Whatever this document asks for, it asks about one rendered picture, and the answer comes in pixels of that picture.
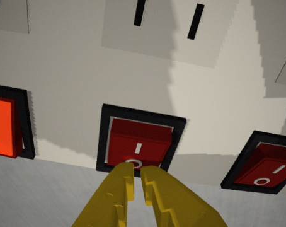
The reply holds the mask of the white power strip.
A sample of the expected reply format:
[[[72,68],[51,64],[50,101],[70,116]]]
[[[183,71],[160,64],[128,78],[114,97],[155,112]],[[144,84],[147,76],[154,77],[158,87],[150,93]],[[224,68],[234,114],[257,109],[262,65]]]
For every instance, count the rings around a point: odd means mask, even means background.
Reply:
[[[286,194],[286,0],[0,0],[0,156]]]

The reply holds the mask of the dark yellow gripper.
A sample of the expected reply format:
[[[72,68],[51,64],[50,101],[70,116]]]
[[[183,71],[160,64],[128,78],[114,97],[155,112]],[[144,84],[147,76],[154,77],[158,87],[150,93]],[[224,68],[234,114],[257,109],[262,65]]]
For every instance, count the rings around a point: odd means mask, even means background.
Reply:
[[[228,227],[212,206],[163,169],[143,166],[140,176],[157,227]],[[106,176],[71,227],[127,227],[127,201],[133,200],[134,164],[122,162]]]

